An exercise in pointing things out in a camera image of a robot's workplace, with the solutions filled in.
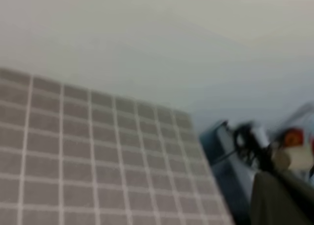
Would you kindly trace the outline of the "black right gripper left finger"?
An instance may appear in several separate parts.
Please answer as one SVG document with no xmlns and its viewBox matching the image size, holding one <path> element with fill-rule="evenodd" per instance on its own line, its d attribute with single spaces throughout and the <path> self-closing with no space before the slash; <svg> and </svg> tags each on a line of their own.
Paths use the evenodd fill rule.
<svg viewBox="0 0 314 225">
<path fill-rule="evenodd" d="M 302 224 L 301 211 L 287 190 L 266 172 L 255 175 L 250 207 L 253 225 Z"/>
</svg>

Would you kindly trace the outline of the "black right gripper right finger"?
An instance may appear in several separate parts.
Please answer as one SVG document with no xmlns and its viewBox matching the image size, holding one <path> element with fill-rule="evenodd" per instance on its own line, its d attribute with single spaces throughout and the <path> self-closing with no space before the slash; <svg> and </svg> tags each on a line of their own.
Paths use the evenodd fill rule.
<svg viewBox="0 0 314 225">
<path fill-rule="evenodd" d="M 314 188 L 289 172 L 277 172 L 276 177 L 304 216 L 314 224 Z"/>
</svg>

